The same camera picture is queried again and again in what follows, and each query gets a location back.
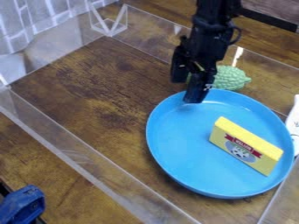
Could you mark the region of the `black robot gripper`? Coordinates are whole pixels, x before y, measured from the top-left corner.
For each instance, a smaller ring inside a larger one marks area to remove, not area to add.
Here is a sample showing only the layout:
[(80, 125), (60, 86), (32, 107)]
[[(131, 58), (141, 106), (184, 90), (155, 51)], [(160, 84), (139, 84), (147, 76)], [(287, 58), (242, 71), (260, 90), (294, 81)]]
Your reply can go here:
[[(187, 83), (183, 101), (202, 103), (210, 92), (216, 75), (216, 63), (223, 60), (228, 46), (240, 39), (242, 30), (231, 19), (208, 21), (200, 16), (192, 17), (190, 37), (182, 37), (172, 54), (171, 81)], [(198, 63), (207, 71), (191, 73)]]

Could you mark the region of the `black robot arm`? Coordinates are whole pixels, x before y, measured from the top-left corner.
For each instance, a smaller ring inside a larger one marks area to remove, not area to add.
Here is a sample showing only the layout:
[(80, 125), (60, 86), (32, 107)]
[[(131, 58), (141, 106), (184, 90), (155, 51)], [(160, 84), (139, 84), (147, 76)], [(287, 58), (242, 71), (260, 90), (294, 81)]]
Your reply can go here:
[(242, 30), (231, 21), (239, 9), (240, 0), (196, 0), (191, 35), (180, 36), (171, 63), (171, 81), (188, 81), (186, 103), (204, 100), (218, 73), (216, 63), (240, 39)]

